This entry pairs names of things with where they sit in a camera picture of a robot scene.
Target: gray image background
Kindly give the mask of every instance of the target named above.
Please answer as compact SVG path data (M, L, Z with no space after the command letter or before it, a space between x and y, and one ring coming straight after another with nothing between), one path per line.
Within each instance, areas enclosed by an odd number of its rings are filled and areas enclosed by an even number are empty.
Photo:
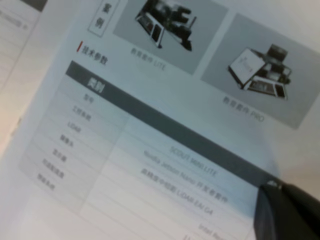
M292 69L291 83L285 86L288 100L241 90L228 72L228 66L245 48L267 53L272 44L288 51L283 61L284 65ZM210 61L202 80L297 129L319 95L319 77L319 53L238 14Z
M211 0L176 0L192 10L196 22L192 27L192 51L186 50L166 31L162 48L157 48L143 27L135 20L147 0L130 0L116 25L114 34L166 62L193 74L215 33L227 14L227 8Z

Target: dark gray header bar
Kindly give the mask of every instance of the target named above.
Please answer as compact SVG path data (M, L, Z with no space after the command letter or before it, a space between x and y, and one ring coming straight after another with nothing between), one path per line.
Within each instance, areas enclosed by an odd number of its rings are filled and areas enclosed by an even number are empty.
M253 186L260 187L268 181L280 182L280 180L266 171L139 101L79 64L72 62L66 74L118 108L126 111L213 163L218 164ZM88 87L91 78L105 84L102 92L96 92Z

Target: red accent line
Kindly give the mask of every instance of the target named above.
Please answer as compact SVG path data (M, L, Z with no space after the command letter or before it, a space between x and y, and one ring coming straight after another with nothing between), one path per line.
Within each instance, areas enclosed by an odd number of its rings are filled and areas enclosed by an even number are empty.
M83 43L84 43L84 41L81 41L81 42L80 42L80 45L79 45L78 49L76 50L76 52L79 52L79 50L80 50L80 48L81 48L81 46L82 46Z

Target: black object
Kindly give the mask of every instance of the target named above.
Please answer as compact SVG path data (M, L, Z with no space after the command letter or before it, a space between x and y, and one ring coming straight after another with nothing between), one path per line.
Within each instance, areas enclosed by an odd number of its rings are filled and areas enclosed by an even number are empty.
M30 7L42 12L47 4L48 0L21 0L22 2L28 4Z
M320 202L293 185L264 185L254 230L257 240L320 240Z
M197 18L191 20L191 13L190 9L173 0L148 0L135 19L151 35L158 48L162 47L163 30L167 30L186 50L192 51L191 28Z

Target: paper sheet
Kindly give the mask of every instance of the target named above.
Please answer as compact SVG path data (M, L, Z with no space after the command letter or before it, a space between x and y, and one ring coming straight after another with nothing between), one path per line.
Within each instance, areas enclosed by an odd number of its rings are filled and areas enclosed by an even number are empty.
M83 3L3 157L1 239L253 240L261 184L319 194L319 4L146 3ZM237 86L248 48L287 101Z

